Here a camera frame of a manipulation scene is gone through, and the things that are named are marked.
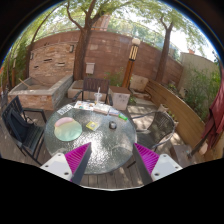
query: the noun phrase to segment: brick wall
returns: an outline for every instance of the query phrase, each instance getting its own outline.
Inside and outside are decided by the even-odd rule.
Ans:
[[[30,61],[30,76],[41,77],[42,81],[55,83],[62,76],[73,71],[75,53],[69,53],[70,44],[78,41],[79,31],[55,34],[34,44],[34,59]],[[118,71],[127,66],[131,49],[131,37],[104,31],[91,31],[85,55],[83,75],[86,73],[86,62],[95,63],[93,77],[103,78],[105,72]],[[161,51],[141,42],[133,74],[155,79]],[[64,67],[55,66],[65,62]],[[173,80],[178,85],[183,67],[171,57],[167,60],[164,83]]]

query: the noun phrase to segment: shrub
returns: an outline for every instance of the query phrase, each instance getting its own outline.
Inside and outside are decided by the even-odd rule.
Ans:
[[[123,67],[121,67],[120,70],[115,73],[105,72],[106,76],[104,79],[109,79],[111,86],[121,86],[124,78],[123,70]]]
[[[220,87],[220,74],[196,68],[188,70],[187,94],[185,102],[205,121],[209,107],[214,101]]]

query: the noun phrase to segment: glass table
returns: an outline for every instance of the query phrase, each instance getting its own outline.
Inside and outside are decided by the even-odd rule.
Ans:
[[[54,124],[62,117],[72,117],[81,124],[82,134],[77,139],[65,142],[56,138]],[[97,122],[100,126],[92,131],[86,127],[89,121]],[[117,124],[116,129],[109,128],[110,121]],[[59,152],[65,154],[91,142],[92,153],[85,174],[103,174],[121,167],[131,158],[137,135],[130,120],[124,121],[117,116],[72,108],[63,115],[57,111],[51,115],[45,126],[44,141],[51,156]]]

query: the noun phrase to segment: chair armrest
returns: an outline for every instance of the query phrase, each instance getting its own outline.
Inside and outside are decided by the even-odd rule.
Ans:
[[[145,116],[147,116],[147,115],[150,115],[150,114],[153,114],[153,113],[156,113],[157,111],[152,111],[152,112],[149,112],[149,113],[147,113],[147,114],[143,114],[143,115],[140,115],[140,116],[137,116],[137,117],[131,117],[130,119],[136,119],[136,118],[141,118],[141,117],[145,117]]]
[[[47,119],[46,119],[46,116],[45,116],[45,113],[44,113],[44,110],[43,110],[43,109],[23,108],[23,110],[24,110],[24,111],[29,111],[29,112],[38,112],[38,113],[41,113],[44,122],[45,122],[45,123],[47,122]]]
[[[113,100],[111,94],[108,94],[110,106],[113,106]]]
[[[78,96],[80,95],[80,93],[83,94],[83,90],[80,90],[73,98],[72,98],[72,102],[75,102],[78,98]]]

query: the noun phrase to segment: black chair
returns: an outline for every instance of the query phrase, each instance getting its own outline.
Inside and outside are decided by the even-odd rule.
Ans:
[[[45,116],[45,113],[44,113],[44,110],[42,109],[33,109],[33,108],[23,108],[22,105],[21,105],[21,102],[19,100],[19,97],[16,96],[7,106],[7,108],[5,110],[10,110],[11,108],[13,108],[18,114],[20,114],[24,120],[26,122],[28,122],[28,119],[31,121],[31,123],[34,123],[33,120],[27,116],[25,114],[25,111],[28,111],[28,112],[38,112],[38,113],[41,113],[42,117],[43,117],[43,120],[44,122],[46,123],[47,122],[47,119],[46,119],[46,116]]]
[[[113,106],[112,97],[108,94],[109,91],[110,80],[108,79],[96,79],[96,78],[84,78],[83,88],[80,90],[73,98],[72,102],[75,102],[78,96],[82,93],[82,101],[84,96],[84,91],[88,92],[98,92],[98,88],[100,87],[100,93],[106,94],[105,104],[107,103],[107,97],[109,97],[109,103]]]
[[[167,113],[160,111],[150,112],[141,116],[133,117],[131,119],[133,120],[136,118],[142,118],[147,115],[154,115],[153,121],[147,129],[136,130],[137,143],[145,146],[148,149],[154,149],[155,152],[159,145],[166,143],[173,136],[175,132],[175,124],[173,119]],[[169,137],[161,142],[161,140],[168,135]]]
[[[34,123],[28,123],[26,116],[21,116],[21,114],[25,115],[25,110],[41,112],[46,123],[46,117],[43,110],[29,108],[23,109],[18,96],[16,96],[8,104],[2,113],[2,120],[6,129],[11,135],[12,140],[20,149],[20,151],[26,156],[26,154],[22,151],[24,150],[35,162],[37,162],[39,165],[42,165],[37,161],[37,158],[44,141],[44,127],[37,126]]]

